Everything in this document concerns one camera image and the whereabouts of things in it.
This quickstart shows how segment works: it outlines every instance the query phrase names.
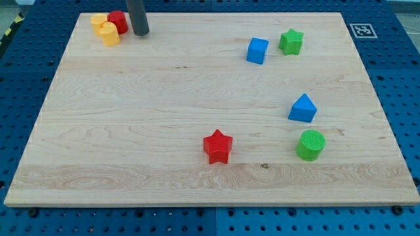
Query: green cylinder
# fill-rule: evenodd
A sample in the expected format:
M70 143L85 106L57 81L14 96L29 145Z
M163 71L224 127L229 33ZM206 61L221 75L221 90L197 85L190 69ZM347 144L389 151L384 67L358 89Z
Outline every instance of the green cylinder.
M325 146L324 135L316 130L307 130L301 135L296 154L305 161L315 161Z

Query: green block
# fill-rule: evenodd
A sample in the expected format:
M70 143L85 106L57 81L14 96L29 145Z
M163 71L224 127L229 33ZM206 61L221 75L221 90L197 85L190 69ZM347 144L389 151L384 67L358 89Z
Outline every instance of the green block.
M307 130L301 135L296 154L305 161L315 161L325 146L324 135L316 130Z
M283 33L280 37L278 48L283 50L285 55L294 54L299 55L303 44L303 33L289 29L288 32Z

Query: blue pegboard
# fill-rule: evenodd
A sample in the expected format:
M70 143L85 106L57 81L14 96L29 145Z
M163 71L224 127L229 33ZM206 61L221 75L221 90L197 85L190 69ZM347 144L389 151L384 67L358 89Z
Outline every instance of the blue pegboard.
M341 12L371 24L351 36L411 174L420 178L420 55L383 0L145 0L148 12ZM0 60L0 202L80 12L126 10L124 0L38 0ZM0 235L420 235L420 207L10 209Z

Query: green star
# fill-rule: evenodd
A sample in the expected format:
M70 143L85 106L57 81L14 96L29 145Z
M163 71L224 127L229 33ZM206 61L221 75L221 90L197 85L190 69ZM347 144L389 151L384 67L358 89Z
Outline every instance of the green star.
M285 55L294 54L299 55L303 43L303 33L289 29L287 33L282 33L279 49L283 50Z

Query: red block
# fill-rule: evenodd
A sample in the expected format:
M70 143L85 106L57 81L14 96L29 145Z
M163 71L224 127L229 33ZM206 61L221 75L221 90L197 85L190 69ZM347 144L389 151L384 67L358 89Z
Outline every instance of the red block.
M209 156L209 163L228 164L233 140L233 137L222 134L220 130L216 130L212 136L204 138L204 151Z
M117 26L118 34L123 34L129 30L127 21L125 19L125 14L120 10L115 10L108 14L108 21L114 23L115 26Z

